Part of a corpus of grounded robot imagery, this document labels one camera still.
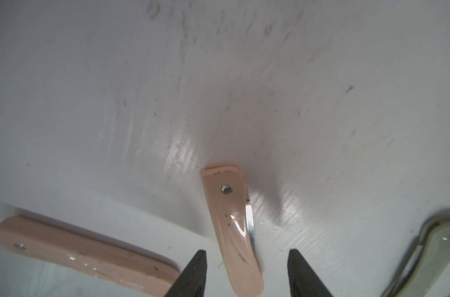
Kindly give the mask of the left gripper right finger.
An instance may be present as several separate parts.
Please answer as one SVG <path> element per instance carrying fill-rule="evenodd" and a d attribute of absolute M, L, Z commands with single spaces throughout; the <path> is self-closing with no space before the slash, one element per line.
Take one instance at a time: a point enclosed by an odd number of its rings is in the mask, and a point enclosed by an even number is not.
<path fill-rule="evenodd" d="M 299 250 L 291 249 L 287 260 L 291 297 L 332 297 Z"/>

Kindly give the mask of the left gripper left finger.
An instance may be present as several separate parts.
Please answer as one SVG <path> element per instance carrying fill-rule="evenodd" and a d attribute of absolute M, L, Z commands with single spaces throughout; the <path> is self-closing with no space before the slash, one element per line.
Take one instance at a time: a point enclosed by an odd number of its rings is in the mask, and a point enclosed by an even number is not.
<path fill-rule="evenodd" d="M 207 268 L 206 251 L 198 250 L 165 297 L 204 297 Z"/>

